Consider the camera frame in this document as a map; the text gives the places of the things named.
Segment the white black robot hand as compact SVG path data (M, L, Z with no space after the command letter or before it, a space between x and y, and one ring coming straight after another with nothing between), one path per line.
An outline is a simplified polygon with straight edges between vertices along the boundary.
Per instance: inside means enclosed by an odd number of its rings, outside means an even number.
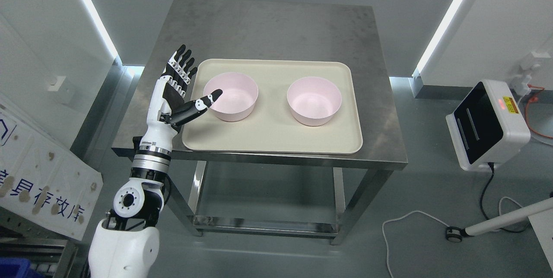
M146 117L147 131L141 145L168 149L182 125L206 113L223 95L222 89L216 89L199 99L185 100L191 78L198 71L194 63L192 50L185 44L166 62L155 83Z

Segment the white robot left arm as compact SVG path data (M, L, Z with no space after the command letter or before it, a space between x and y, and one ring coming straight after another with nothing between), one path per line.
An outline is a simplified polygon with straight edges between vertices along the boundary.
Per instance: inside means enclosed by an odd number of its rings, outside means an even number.
M146 278L156 261L160 233L156 228L165 206L170 152L151 152L133 138L135 156L130 178L113 197L89 247L87 278Z

